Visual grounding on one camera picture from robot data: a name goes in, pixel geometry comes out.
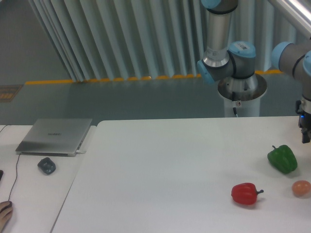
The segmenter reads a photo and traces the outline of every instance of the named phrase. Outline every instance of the red bell pepper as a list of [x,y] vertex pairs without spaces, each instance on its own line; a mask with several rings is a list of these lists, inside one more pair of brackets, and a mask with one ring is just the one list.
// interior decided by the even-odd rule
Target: red bell pepper
[[252,205],[259,193],[263,193],[263,190],[257,191],[253,183],[241,183],[232,188],[231,196],[239,204]]

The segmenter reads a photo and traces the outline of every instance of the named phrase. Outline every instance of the laptop lid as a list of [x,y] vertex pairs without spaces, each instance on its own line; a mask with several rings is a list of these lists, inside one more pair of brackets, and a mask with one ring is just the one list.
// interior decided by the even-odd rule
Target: laptop lid
[[92,119],[38,119],[16,152],[75,156]]

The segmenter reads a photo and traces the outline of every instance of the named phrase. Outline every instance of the hand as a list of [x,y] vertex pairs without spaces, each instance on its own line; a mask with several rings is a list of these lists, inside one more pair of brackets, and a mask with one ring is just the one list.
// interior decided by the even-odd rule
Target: hand
[[13,207],[11,201],[0,203],[0,233],[2,232],[7,221],[12,217]]

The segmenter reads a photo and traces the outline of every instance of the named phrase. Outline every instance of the laptop logo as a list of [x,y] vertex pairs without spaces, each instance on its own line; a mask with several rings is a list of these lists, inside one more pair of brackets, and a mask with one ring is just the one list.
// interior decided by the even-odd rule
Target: laptop logo
[[61,133],[48,133],[48,135],[50,135],[50,136],[60,136],[62,134]]

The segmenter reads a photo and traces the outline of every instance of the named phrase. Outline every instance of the yellow floor stripe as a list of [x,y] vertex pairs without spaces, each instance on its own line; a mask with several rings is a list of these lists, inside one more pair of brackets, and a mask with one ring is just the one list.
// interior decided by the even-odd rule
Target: yellow floor stripe
[[[272,69],[267,71],[257,70],[255,71],[256,74],[282,74],[283,72],[278,69]],[[201,74],[198,74],[197,76],[194,76],[193,74],[188,75],[173,75],[172,79],[189,79],[189,78],[200,78]],[[150,76],[144,76],[140,80],[151,80],[152,78]],[[161,75],[156,77],[157,80],[166,80],[171,79],[169,76]],[[129,77],[127,81],[138,81],[139,79],[137,77]],[[122,82],[124,81],[124,78],[114,78],[113,82]],[[83,81],[83,83],[99,83],[99,82],[110,82],[110,79],[104,78],[104,79],[91,79],[88,81]],[[46,81],[28,81],[25,83],[25,85],[37,85],[37,84],[59,84],[59,83],[76,83],[72,80],[46,80]]]

